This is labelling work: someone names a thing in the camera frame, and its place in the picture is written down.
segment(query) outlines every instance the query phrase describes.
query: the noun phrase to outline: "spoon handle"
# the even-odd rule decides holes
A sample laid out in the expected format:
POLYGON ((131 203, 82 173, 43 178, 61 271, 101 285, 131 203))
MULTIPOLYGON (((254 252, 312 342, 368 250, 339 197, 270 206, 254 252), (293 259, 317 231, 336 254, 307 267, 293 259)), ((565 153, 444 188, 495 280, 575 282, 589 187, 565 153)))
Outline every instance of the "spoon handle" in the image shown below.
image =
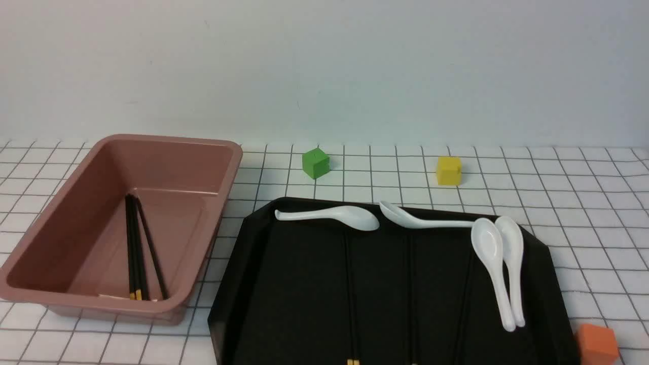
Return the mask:
POLYGON ((502 276, 502 270, 499 272, 490 272, 489 274, 493 283, 493 290, 496 293, 496 302, 498 303, 502 326, 507 332, 513 332, 516 329, 516 323, 514 322, 514 316, 509 306, 509 297, 507 296, 505 278, 502 276))
POLYGON ((423 228, 471 228, 473 221, 427 221, 421 220, 423 228))
POLYGON ((280 221, 301 221, 301 220, 316 220, 321 218, 331 218, 331 208, 321 210, 309 210, 307 212, 280 212, 275 211, 275 217, 280 221))
POLYGON ((520 267, 517 270, 509 271, 509 297, 511 299, 511 311, 514 315, 516 326, 525 327, 523 304, 520 298, 520 267))

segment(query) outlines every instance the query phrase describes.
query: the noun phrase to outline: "green cube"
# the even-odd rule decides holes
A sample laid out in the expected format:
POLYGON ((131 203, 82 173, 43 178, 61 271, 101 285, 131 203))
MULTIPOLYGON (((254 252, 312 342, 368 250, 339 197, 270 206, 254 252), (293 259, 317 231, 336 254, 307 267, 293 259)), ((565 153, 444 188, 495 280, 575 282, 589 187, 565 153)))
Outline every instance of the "green cube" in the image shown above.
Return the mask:
POLYGON ((302 155, 302 170, 312 179, 329 172, 329 156, 319 148, 302 155))

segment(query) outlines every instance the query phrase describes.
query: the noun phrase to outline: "yellow cube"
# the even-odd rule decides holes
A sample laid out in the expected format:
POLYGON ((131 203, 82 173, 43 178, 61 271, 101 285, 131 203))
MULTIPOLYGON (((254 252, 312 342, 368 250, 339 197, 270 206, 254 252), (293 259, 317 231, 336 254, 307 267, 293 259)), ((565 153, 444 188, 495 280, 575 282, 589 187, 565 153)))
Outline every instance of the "yellow cube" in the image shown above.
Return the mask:
POLYGON ((439 157, 437 159, 437 184, 459 185, 462 181, 462 163, 459 157, 439 157))

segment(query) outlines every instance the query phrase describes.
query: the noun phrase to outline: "orange cube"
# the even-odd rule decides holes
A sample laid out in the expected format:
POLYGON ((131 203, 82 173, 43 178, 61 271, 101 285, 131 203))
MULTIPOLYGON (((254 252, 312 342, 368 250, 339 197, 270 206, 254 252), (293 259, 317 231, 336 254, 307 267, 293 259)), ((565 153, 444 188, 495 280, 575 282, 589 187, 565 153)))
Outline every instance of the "orange cube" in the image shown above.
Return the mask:
POLYGON ((582 365, 611 365, 617 360, 617 341, 612 329, 584 323, 576 336, 582 365))

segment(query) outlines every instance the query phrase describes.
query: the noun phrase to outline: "wooden block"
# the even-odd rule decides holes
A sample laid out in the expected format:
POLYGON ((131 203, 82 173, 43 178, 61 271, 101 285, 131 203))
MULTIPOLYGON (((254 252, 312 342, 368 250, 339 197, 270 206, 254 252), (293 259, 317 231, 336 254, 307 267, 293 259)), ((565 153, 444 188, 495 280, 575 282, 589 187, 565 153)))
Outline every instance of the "wooden block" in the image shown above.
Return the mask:
POLYGON ((329 172, 329 156, 319 148, 302 154, 302 170, 312 179, 329 172))
POLYGON ((438 185, 459 185, 462 181, 462 162, 459 157, 439 157, 436 175, 438 185))
POLYGON ((582 354, 582 365, 612 365, 618 358, 612 329, 584 323, 575 334, 582 354))

